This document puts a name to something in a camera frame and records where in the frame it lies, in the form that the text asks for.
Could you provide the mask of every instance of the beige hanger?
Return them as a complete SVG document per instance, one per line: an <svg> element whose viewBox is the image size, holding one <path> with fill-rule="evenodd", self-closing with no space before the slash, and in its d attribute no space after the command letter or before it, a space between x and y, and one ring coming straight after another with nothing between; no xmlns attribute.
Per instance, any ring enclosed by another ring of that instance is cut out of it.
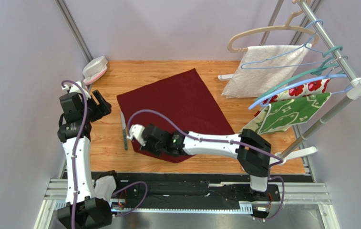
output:
<svg viewBox="0 0 361 229"><path fill-rule="evenodd" d="M311 0L306 0L307 4L310 5L311 3ZM299 32L303 32L303 33L306 33L306 34L309 34L309 35L313 35L314 34L314 31L311 31L309 29L305 29L304 27L300 27L300 26L291 26L290 23L292 22L293 18L301 15L303 13L302 10L299 10L297 12L293 12L290 14L290 16L288 17L288 20L286 21L285 25L278 25L278 26L267 26L267 27L262 27L262 28L256 28L256 29L253 29L253 30L248 30L248 31L245 31L245 32L242 32L242 33L239 33L235 36L233 36L230 41L228 42L228 50L230 52L246 52L248 51L248 48L239 48L239 49L234 49L232 47L232 43L241 38L241 37L246 37L246 36L249 36L249 35L252 35L252 34L255 34L255 33L260 33L260 32L267 32L267 31L277 31L277 30L293 30L293 31L299 31ZM314 47L317 42L319 41L319 36L318 35L315 35L314 36L314 41L313 43L311 44L312 47Z"/></svg>

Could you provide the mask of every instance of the wood surface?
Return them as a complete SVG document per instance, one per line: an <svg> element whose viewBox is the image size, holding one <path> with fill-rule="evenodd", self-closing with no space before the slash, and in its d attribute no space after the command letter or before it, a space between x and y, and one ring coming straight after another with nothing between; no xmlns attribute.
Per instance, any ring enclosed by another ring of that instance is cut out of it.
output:
<svg viewBox="0 0 361 229"><path fill-rule="evenodd" d="M172 75L196 68L200 77L217 101L233 130L237 133L247 124L258 109L248 110L253 98L226 99L221 93L227 84L217 79L219 74L234 73L236 61L110 61L103 77L93 84L92 91L99 90L111 103L111 114L92 123L90 164L92 171L116 170L117 172L181 172L181 173L244 173L238 161L222 156L197 155L181 163L171 163L144 156L133 151L128 143L124 149L120 107L117 95L154 83ZM263 137L272 144L272 153L282 152L295 140L290 128L284 133L266 134ZM275 166L274 174L302 174L300 158Z"/></svg>

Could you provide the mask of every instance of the green hanger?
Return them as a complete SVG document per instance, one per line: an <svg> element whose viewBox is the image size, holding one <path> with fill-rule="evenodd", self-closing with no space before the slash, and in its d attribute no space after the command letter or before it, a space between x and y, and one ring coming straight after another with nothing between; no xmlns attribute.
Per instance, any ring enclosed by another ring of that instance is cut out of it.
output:
<svg viewBox="0 0 361 229"><path fill-rule="evenodd" d="M334 51L334 50L336 50L336 49L342 50L342 49L343 49L343 46L342 46L342 45L335 46L334 48L332 48L332 49L328 50L327 52L323 53L323 57L326 57L330 52L332 52L332 51ZM268 94L276 91L277 89L283 87L284 85L286 85L286 84L288 84L288 83L290 83L290 82L292 82L292 81L294 81L294 80L296 80L296 79L298 79L298 78L300 78L300 77L302 77L302 76L305 76L305 75L307 75L307 74L321 75L321 74L323 74L323 71L325 71L326 69L328 69L328 68L330 68L330 67L338 67L339 64L337 64L337 63L327 64L327 63L328 63L329 61L331 61L332 59L334 59L333 56L327 58L319 67L310 69L310 70L308 70L308 71L305 71L305 72L303 72L303 73L300 73L300 74L298 74L298 75L295 75L295 76L293 76L292 78L287 79L287 80L279 83L278 85L272 87L272 88L269 89L267 92L263 93L261 96L259 96L258 98L256 98L255 101L257 101L258 99L260 99L260 98L262 98L262 97L264 97L264 96L267 96Z"/></svg>

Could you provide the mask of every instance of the maroon towel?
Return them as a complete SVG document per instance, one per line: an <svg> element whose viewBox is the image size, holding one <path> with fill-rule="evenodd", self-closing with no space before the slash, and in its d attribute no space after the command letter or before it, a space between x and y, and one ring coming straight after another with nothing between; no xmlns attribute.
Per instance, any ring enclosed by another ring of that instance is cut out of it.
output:
<svg viewBox="0 0 361 229"><path fill-rule="evenodd" d="M118 95L117 100L126 123L136 111L151 109L164 114L182 130L210 135L234 134L196 69ZM163 118L150 113L138 114L132 120L131 125L133 124L141 124L145 127L154 124L162 130L175 131L175 128ZM192 157L174 157L166 154L158 157L139 150L140 145L135 140L132 142L132 146L135 152L173 163L179 163Z"/></svg>

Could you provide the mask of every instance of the red flower pattern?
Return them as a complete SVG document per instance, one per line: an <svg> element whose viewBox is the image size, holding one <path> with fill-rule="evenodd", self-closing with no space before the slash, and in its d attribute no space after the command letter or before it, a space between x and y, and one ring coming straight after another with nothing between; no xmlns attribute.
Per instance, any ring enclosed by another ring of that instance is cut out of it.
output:
<svg viewBox="0 0 361 229"><path fill-rule="evenodd" d="M317 89L319 89L321 87L321 80L311 82L307 85L307 87L309 88L309 91L311 91L311 92L316 91Z"/></svg>
<svg viewBox="0 0 361 229"><path fill-rule="evenodd" d="M327 89L327 84L330 82L330 79L326 80L326 82L324 83L324 88L323 88L323 91L321 92L326 92L326 89Z"/></svg>
<svg viewBox="0 0 361 229"><path fill-rule="evenodd" d="M269 102L269 103L277 102L277 100L276 100L277 98L278 98L278 95L273 96L273 97L270 99L270 102ZM266 103L268 102L268 100L269 100L269 99L264 100L262 103L263 103L263 104L266 104Z"/></svg>
<svg viewBox="0 0 361 229"><path fill-rule="evenodd" d="M301 93L303 93L303 88L304 88L303 85L291 88L291 89L289 89L289 95L290 96L299 96Z"/></svg>

